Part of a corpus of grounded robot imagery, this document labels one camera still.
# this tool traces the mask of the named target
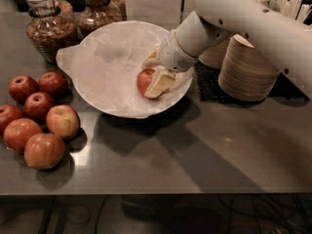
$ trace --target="floor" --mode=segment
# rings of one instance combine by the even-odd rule
[[[0,0],[0,13],[17,10]],[[311,212],[305,194],[3,196],[0,233],[300,234]]]

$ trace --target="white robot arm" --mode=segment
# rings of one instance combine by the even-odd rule
[[[160,45],[158,59],[183,72],[207,48],[238,33],[312,98],[312,27],[267,9],[257,0],[196,0],[196,10]]]

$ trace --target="red apple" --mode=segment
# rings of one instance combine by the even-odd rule
[[[31,94],[39,91],[39,86],[30,76],[21,75],[9,82],[8,89],[11,98],[23,104]]]
[[[56,105],[50,109],[46,119],[47,127],[53,134],[64,139],[73,138],[80,129],[80,118],[69,105]]]
[[[3,140],[9,149],[23,153],[28,140],[35,134],[42,133],[38,123],[31,119],[20,118],[12,121],[3,134]]]
[[[24,111],[30,119],[38,123],[45,123],[49,110],[56,104],[56,100],[49,94],[37,92],[27,98]]]
[[[145,68],[141,70],[136,78],[136,86],[143,98],[146,98],[145,92],[153,79],[153,75],[155,73],[155,69]]]
[[[25,117],[24,112],[15,105],[0,105],[0,136],[3,136],[4,130],[10,122]]]
[[[24,160],[30,168],[48,170],[60,162],[64,152],[65,143],[60,136],[36,134],[26,144]]]
[[[55,71],[47,72],[39,78],[39,90],[54,98],[63,98],[69,92],[66,77]]]

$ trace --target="black cable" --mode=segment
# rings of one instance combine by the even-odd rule
[[[41,223],[40,223],[40,227],[38,231],[39,234],[47,233],[56,198],[57,196],[51,196],[48,208],[45,210]]]
[[[304,224],[304,228],[307,230],[307,232],[311,232],[312,231],[311,215],[309,215],[304,209],[304,206],[302,205],[302,201],[300,200],[299,195],[292,195],[292,199],[296,204],[299,216],[301,217],[301,220]]]
[[[0,223],[0,227],[3,226],[4,224],[6,224],[7,222],[11,221],[12,219],[18,217],[19,215],[26,214],[26,213],[31,212],[31,211],[33,211],[33,210],[34,210],[34,209],[25,210],[25,211],[19,212],[18,214],[14,214],[14,215],[8,217],[7,219],[5,219],[3,222]]]
[[[99,222],[99,218],[100,218],[101,212],[102,212],[102,210],[103,210],[103,208],[104,208],[104,206],[106,204],[107,198],[108,198],[108,196],[105,196],[103,202],[99,206],[99,209],[98,209],[98,212],[97,212],[96,224],[95,224],[95,234],[98,234],[98,222]]]
[[[279,200],[272,198],[271,195],[265,195],[265,197],[261,195],[253,195],[251,198],[251,203],[253,206],[253,213],[245,213],[242,211],[238,211],[237,209],[234,208],[234,201],[239,197],[234,196],[234,198],[231,199],[230,205],[225,203],[223,199],[217,195],[217,198],[219,202],[227,208],[231,214],[235,213],[237,215],[243,215],[247,217],[251,217],[257,222],[257,226],[259,227],[259,233],[261,233],[260,230],[260,220],[266,220],[269,222],[272,222],[278,226],[283,227],[284,229],[287,229],[290,233],[295,233],[295,232],[301,232],[301,233],[309,233],[305,230],[302,230],[296,226],[292,226],[290,224],[291,217],[294,217],[293,211],[295,210],[295,206],[289,206],[285,204],[279,204]],[[284,211],[287,210],[292,210],[291,214],[285,215]]]
[[[90,219],[91,219],[91,211],[90,211],[90,209],[87,208],[85,205],[82,205],[82,204],[73,204],[73,205],[70,205],[70,206],[69,206],[69,210],[70,210],[71,208],[75,208],[75,207],[80,207],[80,208],[85,209],[86,212],[87,212],[86,218],[85,218],[83,221],[75,221],[75,220],[73,220],[72,218],[68,217],[67,220],[68,220],[69,222],[71,222],[72,224],[76,224],[76,225],[83,225],[83,224],[88,223],[88,222],[90,221]]]
[[[227,219],[227,234],[231,234],[232,233],[232,228],[231,228],[231,225],[232,225],[232,216],[233,216],[233,205],[234,205],[234,202],[235,202],[235,198],[232,198],[231,200],[231,203],[230,203],[230,206],[229,206],[229,216],[228,216],[228,219]]]

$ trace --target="cable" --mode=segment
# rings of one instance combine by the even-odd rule
[[[67,220],[68,220],[69,222],[71,222],[72,224],[76,224],[76,225],[83,225],[83,224],[88,223],[88,222],[90,221],[90,219],[91,219],[91,211],[90,211],[90,209],[89,209],[88,207],[86,207],[86,206],[83,205],[83,204],[72,204],[72,205],[69,205],[69,209],[78,208],[78,207],[83,208],[83,209],[86,210],[86,212],[87,212],[87,214],[88,214],[88,215],[86,216],[86,218],[85,218],[83,221],[75,221],[75,220],[73,220],[72,218],[68,217]]]
[[[295,202],[295,205],[297,207],[298,214],[301,217],[301,220],[303,221],[304,228],[307,230],[308,233],[312,230],[312,220],[311,220],[311,214],[309,214],[306,209],[304,208],[302,204],[302,200],[300,200],[299,195],[292,195],[292,199]]]
[[[270,231],[276,231],[277,230],[277,228],[274,226],[263,224],[263,223],[257,224],[254,222],[236,222],[236,223],[231,224],[230,228],[234,228],[234,227],[258,227],[258,226],[260,226],[262,229],[265,229],[265,230],[270,230]],[[284,228],[278,228],[278,230],[282,231],[283,233],[284,232],[289,233],[289,230],[284,229]],[[225,234],[227,231],[228,231],[228,228],[226,227],[219,234]],[[305,234],[305,233],[300,232],[300,231],[295,231],[294,233],[295,234]]]
[[[232,222],[232,213],[251,217],[252,219],[254,219],[256,222],[254,225],[258,226],[258,232],[260,234],[262,226],[259,222],[260,220],[272,222],[292,234],[309,233],[308,231],[298,228],[291,223],[291,219],[295,216],[295,214],[297,214],[297,206],[295,204],[294,206],[282,204],[279,198],[276,198],[272,195],[252,195],[251,205],[253,207],[253,213],[251,214],[243,211],[238,211],[234,208],[234,202],[239,196],[241,195],[234,196],[231,199],[230,204],[228,205],[219,195],[217,195],[219,202],[230,212],[228,218],[228,227],[226,228],[227,233],[230,233],[230,228],[232,226],[230,224]]]
[[[32,209],[32,210],[25,210],[25,211],[19,212],[18,214],[14,214],[14,215],[8,217],[7,219],[5,219],[3,222],[0,223],[0,227],[3,226],[4,224],[6,224],[7,222],[15,219],[19,215],[23,215],[23,214],[26,214],[26,213],[31,212],[31,211],[34,211],[34,209]]]
[[[39,234],[47,233],[48,226],[49,226],[50,219],[51,219],[51,215],[52,215],[53,209],[55,207],[56,199],[57,199],[57,196],[51,196],[51,198],[50,198],[49,205],[48,205],[47,209],[45,210],[43,217],[42,217],[42,220],[41,220],[41,224],[40,224],[39,231],[38,231]]]
[[[108,198],[108,195],[105,196],[103,202],[100,204],[99,206],[99,209],[98,209],[98,212],[97,212],[97,220],[96,220],[96,224],[95,224],[95,234],[98,234],[98,222],[99,222],[99,218],[100,218],[100,215],[101,215],[101,212],[106,204],[106,201],[107,201],[107,198]]]

